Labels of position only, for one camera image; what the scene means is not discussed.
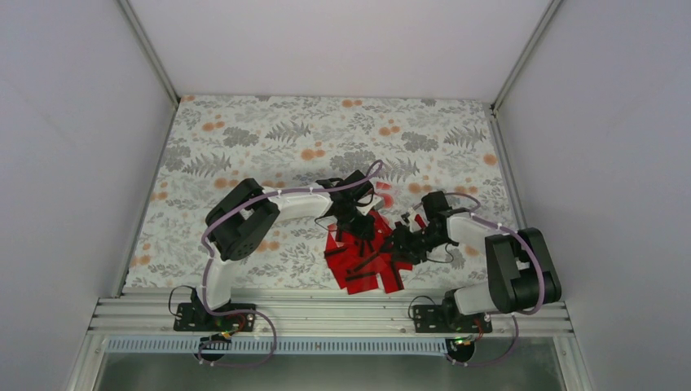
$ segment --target floral patterned surface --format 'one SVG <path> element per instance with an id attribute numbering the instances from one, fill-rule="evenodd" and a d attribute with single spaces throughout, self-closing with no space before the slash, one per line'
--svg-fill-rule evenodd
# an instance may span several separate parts
<path id="1" fill-rule="evenodd" d="M 243 178 L 299 187 L 316 179 L 385 168 L 373 182 L 391 222 L 429 191 L 476 196 L 478 214 L 515 225 L 482 104 L 472 100 L 269 96 L 183 97 L 130 263 L 128 287 L 200 282 L 204 219 Z M 453 200 L 461 205 L 467 200 Z M 338 289 L 312 219 L 274 226 L 257 251 L 234 262 L 233 287 Z M 402 271 L 406 288 L 457 288 L 486 279 L 477 249 L 451 248 L 448 265 Z M 441 251 L 430 257 L 451 256 Z"/>

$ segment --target gray flower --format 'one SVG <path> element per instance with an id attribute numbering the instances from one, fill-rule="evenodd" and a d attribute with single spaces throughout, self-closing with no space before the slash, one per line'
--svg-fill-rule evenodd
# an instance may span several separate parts
<path id="1" fill-rule="evenodd" d="M 183 158 L 190 157 L 190 153 L 190 147 L 188 146 L 168 146 L 163 154 L 163 166 L 169 171 L 179 171 L 185 165 Z"/>
<path id="2" fill-rule="evenodd" d="M 370 151 L 346 152 L 343 156 L 334 156 L 329 161 L 331 168 L 339 173 L 350 174 L 356 169 L 366 169 L 376 156 Z"/>
<path id="3" fill-rule="evenodd" d="M 410 152 L 415 151 L 433 151 L 439 147 L 437 140 L 429 138 L 423 134 L 416 134 L 412 132 L 406 132 L 401 135 L 401 139 L 405 140 L 405 148 Z"/>
<path id="4" fill-rule="evenodd" d="M 259 142 L 259 136 L 249 133 L 249 130 L 240 129 L 235 126 L 226 128 L 223 131 L 223 135 L 228 136 L 223 140 L 223 145 L 228 147 L 234 147 L 235 145 L 249 147 L 250 145 L 257 145 Z"/>

